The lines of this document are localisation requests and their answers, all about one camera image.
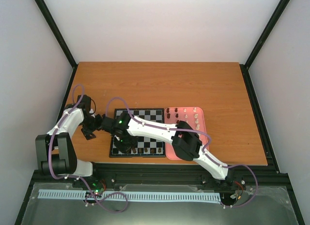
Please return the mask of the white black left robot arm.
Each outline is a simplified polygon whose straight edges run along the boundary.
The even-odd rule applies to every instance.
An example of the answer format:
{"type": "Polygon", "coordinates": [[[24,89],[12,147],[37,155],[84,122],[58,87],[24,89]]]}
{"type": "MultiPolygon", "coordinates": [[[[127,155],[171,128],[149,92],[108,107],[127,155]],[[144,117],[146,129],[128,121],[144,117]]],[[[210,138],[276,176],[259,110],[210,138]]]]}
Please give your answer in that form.
{"type": "Polygon", "coordinates": [[[90,140],[96,138],[94,131],[102,129],[103,117],[91,109],[93,100],[87,95],[77,97],[75,104],[68,104],[60,120],[44,135],[35,139],[38,170],[42,175],[56,179],[69,175],[84,177],[89,187],[100,184],[101,176],[93,170],[93,163],[79,160],[72,143],[76,129],[90,140]]]}

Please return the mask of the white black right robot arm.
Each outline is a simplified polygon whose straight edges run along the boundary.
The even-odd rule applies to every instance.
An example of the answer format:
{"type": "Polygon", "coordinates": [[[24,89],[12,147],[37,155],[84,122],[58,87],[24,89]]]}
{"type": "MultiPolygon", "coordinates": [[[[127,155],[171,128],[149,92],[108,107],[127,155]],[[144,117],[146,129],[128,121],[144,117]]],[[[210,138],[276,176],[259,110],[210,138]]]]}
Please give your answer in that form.
{"type": "Polygon", "coordinates": [[[103,116],[102,130],[113,137],[113,144],[122,153],[138,145],[139,137],[147,137],[172,145],[178,158],[194,161],[206,169],[216,180],[225,180],[228,165],[208,150],[211,138],[206,133],[194,130],[185,121],[177,124],[157,123],[123,112],[118,118],[103,116]],[[199,135],[208,137],[203,144],[199,135]]]}

